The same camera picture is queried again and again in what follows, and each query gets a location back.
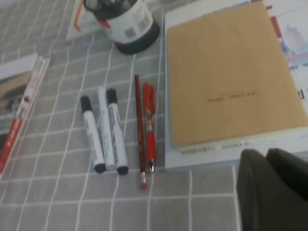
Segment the white marker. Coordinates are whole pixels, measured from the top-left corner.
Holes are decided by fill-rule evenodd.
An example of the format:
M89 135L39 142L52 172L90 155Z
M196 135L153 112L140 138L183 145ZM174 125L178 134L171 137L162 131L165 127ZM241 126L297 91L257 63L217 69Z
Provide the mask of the white marker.
M98 101L100 105L100 117L101 117L101 132L103 152L105 157L106 169L112 171L115 169L115 157L112 144L112 137L110 131L110 119L108 115L108 105L106 99L106 88L98 87Z
M116 170L119 175L126 175L128 163L115 89L107 90L107 100Z
M89 145L92 151L92 161L94 170L97 173L103 173L106 170L106 165L104 162L102 146L100 142L100 137L98 136L98 131L90 99L88 98L88 96L82 96L80 98L80 103L81 103L83 118L85 120L87 128Z

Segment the table surface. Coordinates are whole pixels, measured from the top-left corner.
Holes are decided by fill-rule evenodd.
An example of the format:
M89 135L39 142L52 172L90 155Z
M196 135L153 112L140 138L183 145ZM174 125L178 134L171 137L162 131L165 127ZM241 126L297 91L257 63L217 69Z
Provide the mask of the table surface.
M169 3L153 11L163 25ZM37 101L0 182L1 231L238 231L235 166L164 171L164 36L124 56L102 31L65 36L74 0L25 0L0 9L0 62L37 52L51 57ZM156 91L158 170L140 189L133 75ZM79 98L99 124L97 86L115 88L129 174L97 175Z

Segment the black cylindrical container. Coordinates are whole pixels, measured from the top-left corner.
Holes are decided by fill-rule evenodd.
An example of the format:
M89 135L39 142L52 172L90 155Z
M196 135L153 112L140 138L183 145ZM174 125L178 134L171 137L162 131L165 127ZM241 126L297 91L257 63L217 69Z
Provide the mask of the black cylindrical container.
M159 35L159 25L143 0L83 0L83 3L123 54L141 52Z

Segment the pencil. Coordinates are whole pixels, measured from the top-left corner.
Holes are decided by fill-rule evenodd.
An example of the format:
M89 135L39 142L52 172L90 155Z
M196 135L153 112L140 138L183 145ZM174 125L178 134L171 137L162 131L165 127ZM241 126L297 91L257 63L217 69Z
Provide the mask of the pencil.
M141 188L146 189L146 165L144 154L144 142L143 142L143 125L142 125L142 110L141 110L141 92L139 84L139 75L135 75L135 91L136 91L136 113L137 113L137 130L138 130L138 150L139 150L139 164L140 164L140 176L141 176Z

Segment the notebook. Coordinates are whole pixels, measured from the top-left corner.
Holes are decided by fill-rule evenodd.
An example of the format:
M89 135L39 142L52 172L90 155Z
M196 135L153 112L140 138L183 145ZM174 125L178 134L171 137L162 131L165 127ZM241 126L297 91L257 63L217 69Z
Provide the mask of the notebook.
M308 127L263 3L171 27L166 40L175 147Z

